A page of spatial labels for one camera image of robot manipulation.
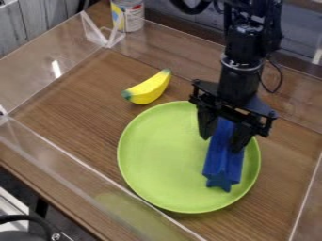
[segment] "banana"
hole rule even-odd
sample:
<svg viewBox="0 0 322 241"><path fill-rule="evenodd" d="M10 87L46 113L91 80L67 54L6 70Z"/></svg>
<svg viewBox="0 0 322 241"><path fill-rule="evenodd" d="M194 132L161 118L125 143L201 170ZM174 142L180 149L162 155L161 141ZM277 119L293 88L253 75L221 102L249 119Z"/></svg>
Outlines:
<svg viewBox="0 0 322 241"><path fill-rule="evenodd" d="M136 104L150 104L164 94L172 79L172 71L164 69L150 79L125 90L122 97Z"/></svg>

